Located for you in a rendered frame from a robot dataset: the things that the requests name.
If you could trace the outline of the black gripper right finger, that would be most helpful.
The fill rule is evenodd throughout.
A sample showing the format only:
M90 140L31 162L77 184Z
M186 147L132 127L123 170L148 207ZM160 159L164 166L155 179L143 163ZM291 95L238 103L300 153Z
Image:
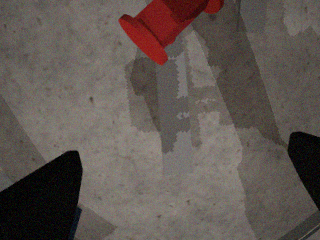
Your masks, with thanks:
M291 157L297 175L320 211L320 137L292 132L288 156Z

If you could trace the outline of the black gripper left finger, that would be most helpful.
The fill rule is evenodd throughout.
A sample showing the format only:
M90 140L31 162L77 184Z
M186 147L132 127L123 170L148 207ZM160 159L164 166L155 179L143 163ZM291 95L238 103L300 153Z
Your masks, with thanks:
M0 192L0 240L68 240L80 196L79 151L61 153Z

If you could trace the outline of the blue flat bar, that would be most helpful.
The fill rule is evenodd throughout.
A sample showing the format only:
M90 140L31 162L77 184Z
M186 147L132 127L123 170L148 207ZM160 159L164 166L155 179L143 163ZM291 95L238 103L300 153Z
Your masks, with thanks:
M73 217L73 220L72 220L72 227L71 227L71 231L69 231L69 237L68 237L68 240L73 240L73 236L75 236L75 233L76 233L76 227L77 227L77 223L79 223L79 220L80 220L80 213L81 211L83 211L83 209L80 209L80 208L77 208L77 211L75 213L75 217Z

